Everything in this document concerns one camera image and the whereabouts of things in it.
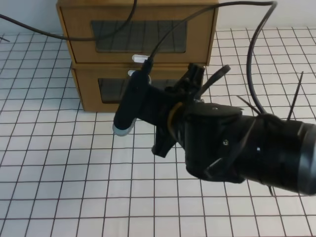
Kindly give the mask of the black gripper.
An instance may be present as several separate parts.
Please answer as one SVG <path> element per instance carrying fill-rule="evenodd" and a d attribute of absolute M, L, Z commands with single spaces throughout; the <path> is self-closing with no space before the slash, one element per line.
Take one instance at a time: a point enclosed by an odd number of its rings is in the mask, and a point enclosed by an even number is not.
<path fill-rule="evenodd" d="M 239 121 L 241 109 L 200 100 L 204 68 L 190 63 L 185 74 L 166 87 L 166 99 L 158 109 L 162 123 L 156 126 L 154 155 L 166 157 L 176 144 L 185 150 L 186 170 L 192 176 L 210 182 L 242 183 L 231 164 L 226 161 L 236 142 L 223 145 L 229 126 Z"/>

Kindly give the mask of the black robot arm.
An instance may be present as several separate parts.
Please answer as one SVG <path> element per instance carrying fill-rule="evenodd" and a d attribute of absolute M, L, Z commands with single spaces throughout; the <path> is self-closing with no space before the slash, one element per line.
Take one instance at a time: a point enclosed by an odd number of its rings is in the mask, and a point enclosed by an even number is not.
<path fill-rule="evenodd" d="M 303 195 L 316 193 L 316 127 L 272 114 L 245 116 L 238 107 L 204 103 L 200 95 L 230 70 L 223 66 L 207 83 L 192 74 L 185 101 L 158 128 L 153 153 L 165 157 L 176 144 L 185 151 L 186 170 L 209 182 L 251 180 Z"/>

